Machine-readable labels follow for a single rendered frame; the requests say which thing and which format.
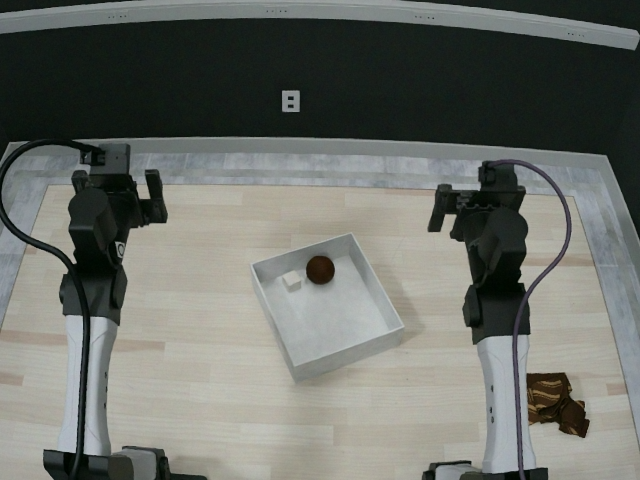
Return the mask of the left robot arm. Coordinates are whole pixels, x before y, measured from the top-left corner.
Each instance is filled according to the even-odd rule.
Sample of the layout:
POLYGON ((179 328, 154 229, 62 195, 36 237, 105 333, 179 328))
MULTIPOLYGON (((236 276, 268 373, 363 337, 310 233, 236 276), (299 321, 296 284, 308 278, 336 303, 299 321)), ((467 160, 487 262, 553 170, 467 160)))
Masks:
POLYGON ((135 186, 129 174, 131 146, 113 143, 98 148, 80 150, 80 164, 90 165, 95 188, 78 192, 68 204, 73 265, 87 298, 89 325, 83 335, 78 293, 67 272, 59 288, 68 342, 65 410, 57 450, 43 450, 43 466, 53 480, 68 480, 78 453, 82 458, 76 480, 207 480, 171 473, 163 449, 122 446, 121 452, 111 453, 108 375, 128 284, 122 265, 127 239, 117 231, 108 196, 101 189, 134 192, 135 186))

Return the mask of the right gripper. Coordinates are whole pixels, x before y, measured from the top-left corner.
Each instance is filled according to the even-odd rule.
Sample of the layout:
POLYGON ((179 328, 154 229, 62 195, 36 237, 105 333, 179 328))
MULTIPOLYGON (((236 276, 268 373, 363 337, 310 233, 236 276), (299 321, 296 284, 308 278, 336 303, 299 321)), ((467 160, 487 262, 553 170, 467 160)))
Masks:
POLYGON ((487 207, 479 207, 479 204, 469 207, 469 201, 475 191, 478 190, 452 189, 452 184, 439 184, 435 191, 434 207, 429 227, 427 227, 429 233, 440 233, 445 215, 457 214, 449 235, 450 239, 465 242, 467 255, 478 246, 490 213, 497 208, 507 207, 519 212, 526 194, 525 186, 518 185, 518 195, 507 207, 504 204, 500 207, 492 207, 492 204, 487 207))

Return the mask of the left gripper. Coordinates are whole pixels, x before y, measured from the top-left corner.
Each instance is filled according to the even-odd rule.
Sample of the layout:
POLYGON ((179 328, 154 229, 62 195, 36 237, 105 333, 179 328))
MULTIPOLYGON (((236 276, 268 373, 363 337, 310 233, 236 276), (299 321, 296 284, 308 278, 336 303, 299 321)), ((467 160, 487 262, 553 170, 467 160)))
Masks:
MULTIPOLYGON (((71 182, 75 193, 95 188, 86 170, 75 170, 71 177, 71 182)), ((126 192, 106 192, 113 216, 120 230, 128 240, 130 229, 143 228, 149 224, 165 224, 168 219, 168 212, 163 198, 163 183, 157 169, 145 169, 145 179, 149 191, 150 199, 139 199, 137 182, 134 182, 135 191, 127 188, 126 192), (143 211, 142 211, 143 210, 143 211)))

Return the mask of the dark brown ball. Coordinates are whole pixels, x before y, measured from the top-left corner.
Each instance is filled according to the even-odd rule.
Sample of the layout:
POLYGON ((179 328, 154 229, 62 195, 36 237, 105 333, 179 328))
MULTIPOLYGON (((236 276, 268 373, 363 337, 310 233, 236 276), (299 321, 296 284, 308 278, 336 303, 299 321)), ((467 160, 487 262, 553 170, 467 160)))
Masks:
POLYGON ((335 266, 328 257, 315 256, 307 263, 306 274, 311 282, 323 285, 334 277, 335 266))

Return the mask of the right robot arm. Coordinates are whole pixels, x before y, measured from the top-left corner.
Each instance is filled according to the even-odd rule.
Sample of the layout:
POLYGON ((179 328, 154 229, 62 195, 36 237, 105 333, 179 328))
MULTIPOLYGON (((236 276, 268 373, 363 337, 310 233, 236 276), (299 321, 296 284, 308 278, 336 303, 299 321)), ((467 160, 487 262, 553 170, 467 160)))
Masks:
MULTIPOLYGON (((474 192, 469 207, 507 207, 518 194, 514 165, 493 167, 493 182, 493 168, 483 167, 488 162, 494 161, 483 161, 478 167, 480 191, 474 192)), ((526 294, 524 282, 518 281, 527 255, 528 231, 528 223, 520 213, 496 209, 487 219, 478 246, 468 255, 473 284, 469 285, 462 311, 465 326, 472 328, 472 343, 477 345, 485 382, 487 438, 482 469, 473 468, 469 460, 435 462, 423 471, 421 480, 522 480, 522 470, 526 480, 548 480, 548 468, 536 467, 529 431, 528 301, 520 320, 518 341, 513 338, 515 320, 526 294)))

